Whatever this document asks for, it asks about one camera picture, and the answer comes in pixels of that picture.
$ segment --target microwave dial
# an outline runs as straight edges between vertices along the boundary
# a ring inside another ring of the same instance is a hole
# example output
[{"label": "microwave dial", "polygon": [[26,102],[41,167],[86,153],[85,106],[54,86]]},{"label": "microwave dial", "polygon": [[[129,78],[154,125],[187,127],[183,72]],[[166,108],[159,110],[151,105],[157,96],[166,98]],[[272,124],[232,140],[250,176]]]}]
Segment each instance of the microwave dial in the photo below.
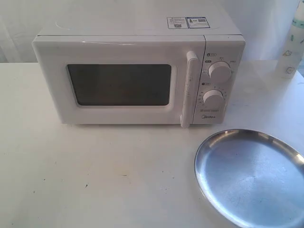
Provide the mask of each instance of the microwave dial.
[{"label": "microwave dial", "polygon": [[231,77],[231,68],[226,62],[216,62],[210,66],[208,74],[213,83],[224,83]]},{"label": "microwave dial", "polygon": [[203,96],[203,100],[205,106],[209,109],[220,108],[224,103],[223,94],[216,89],[209,90],[207,93],[205,93]]}]

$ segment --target microwave top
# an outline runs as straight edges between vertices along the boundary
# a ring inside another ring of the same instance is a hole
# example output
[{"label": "microwave top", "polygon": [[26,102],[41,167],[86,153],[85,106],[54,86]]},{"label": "microwave top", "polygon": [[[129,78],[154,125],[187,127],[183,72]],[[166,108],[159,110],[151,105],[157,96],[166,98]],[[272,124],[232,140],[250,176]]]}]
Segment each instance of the microwave top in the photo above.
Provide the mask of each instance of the microwave top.
[{"label": "microwave top", "polygon": [[241,35],[212,0],[75,0],[38,36]]}]

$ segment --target stainless steel tray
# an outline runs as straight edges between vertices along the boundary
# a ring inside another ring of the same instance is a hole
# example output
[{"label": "stainless steel tray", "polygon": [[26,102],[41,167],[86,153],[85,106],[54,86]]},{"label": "stainless steel tray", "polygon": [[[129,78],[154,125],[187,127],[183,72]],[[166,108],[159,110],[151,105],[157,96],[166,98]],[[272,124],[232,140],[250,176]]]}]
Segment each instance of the stainless steel tray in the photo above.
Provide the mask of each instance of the stainless steel tray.
[{"label": "stainless steel tray", "polygon": [[214,134],[197,151],[195,174],[207,200],[239,227],[304,228],[304,157],[272,136]]}]

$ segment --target white table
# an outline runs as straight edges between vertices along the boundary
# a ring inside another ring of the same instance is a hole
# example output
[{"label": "white table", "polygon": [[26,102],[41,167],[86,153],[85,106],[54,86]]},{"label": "white table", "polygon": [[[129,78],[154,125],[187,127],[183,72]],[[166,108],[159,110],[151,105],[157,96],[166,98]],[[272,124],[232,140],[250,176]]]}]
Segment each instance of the white table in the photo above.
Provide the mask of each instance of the white table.
[{"label": "white table", "polygon": [[221,125],[59,122],[38,64],[0,64],[1,228],[233,228],[201,195],[194,156],[211,134],[263,131],[304,152],[304,78],[241,64]]}]

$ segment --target white microwave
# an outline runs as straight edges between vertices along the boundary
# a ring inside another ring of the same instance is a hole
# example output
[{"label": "white microwave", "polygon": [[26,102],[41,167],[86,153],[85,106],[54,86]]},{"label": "white microwave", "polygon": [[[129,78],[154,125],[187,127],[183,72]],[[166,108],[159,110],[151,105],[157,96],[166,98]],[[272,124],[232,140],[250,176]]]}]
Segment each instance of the white microwave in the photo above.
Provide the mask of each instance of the white microwave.
[{"label": "white microwave", "polygon": [[77,0],[33,41],[68,124],[218,124],[245,41],[210,0]]}]

